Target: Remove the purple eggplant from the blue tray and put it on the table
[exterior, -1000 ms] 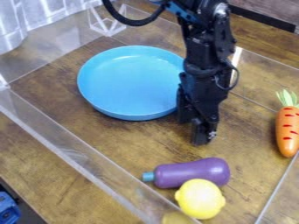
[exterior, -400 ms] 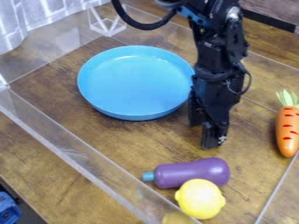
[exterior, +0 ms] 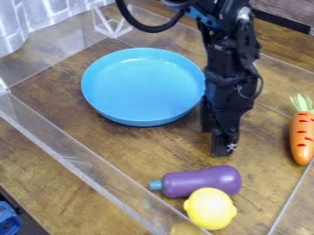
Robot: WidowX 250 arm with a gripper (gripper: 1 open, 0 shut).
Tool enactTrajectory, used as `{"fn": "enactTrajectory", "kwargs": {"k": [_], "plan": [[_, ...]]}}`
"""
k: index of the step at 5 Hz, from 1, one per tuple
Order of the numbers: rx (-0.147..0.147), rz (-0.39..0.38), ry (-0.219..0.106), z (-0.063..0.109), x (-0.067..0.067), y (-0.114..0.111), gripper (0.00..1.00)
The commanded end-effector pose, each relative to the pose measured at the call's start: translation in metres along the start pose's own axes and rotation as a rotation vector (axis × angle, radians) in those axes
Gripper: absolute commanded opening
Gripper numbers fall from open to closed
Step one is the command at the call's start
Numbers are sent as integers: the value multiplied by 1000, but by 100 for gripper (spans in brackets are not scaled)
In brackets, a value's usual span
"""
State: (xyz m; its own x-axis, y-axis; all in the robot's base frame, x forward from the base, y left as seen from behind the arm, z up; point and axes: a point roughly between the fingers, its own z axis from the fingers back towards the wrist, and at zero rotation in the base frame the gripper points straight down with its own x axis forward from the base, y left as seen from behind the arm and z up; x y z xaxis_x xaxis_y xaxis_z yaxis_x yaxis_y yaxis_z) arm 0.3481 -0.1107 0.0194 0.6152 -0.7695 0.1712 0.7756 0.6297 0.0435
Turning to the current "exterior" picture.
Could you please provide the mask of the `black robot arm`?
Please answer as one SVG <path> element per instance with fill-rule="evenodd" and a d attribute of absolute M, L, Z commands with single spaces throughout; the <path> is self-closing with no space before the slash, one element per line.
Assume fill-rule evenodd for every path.
<path fill-rule="evenodd" d="M 264 79 L 254 66 L 261 43 L 249 0 L 161 0 L 197 20 L 208 55 L 202 130 L 212 134 L 212 154 L 230 155 L 240 141 L 241 117 L 254 107 Z"/>

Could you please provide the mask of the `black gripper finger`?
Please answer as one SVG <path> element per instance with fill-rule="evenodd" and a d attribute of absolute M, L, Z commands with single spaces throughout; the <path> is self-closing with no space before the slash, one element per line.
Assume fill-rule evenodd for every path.
<path fill-rule="evenodd" d="M 240 132 L 226 132 L 221 129 L 213 130 L 213 146 L 212 153 L 217 157 L 229 156 L 233 154 L 238 146 Z"/>
<path fill-rule="evenodd" d="M 201 123 L 202 123 L 202 132 L 217 132 L 217 122 L 213 116 L 210 106 L 206 101 L 202 101 L 201 104 Z"/>

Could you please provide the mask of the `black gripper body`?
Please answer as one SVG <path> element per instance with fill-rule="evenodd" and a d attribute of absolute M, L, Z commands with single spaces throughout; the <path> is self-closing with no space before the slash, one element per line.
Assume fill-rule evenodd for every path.
<path fill-rule="evenodd" d="M 240 132 L 241 117 L 253 108 L 254 99 L 261 93 L 257 88 L 260 77 L 252 73 L 222 76 L 218 73 L 205 74 L 206 101 L 217 122 L 217 129 Z"/>

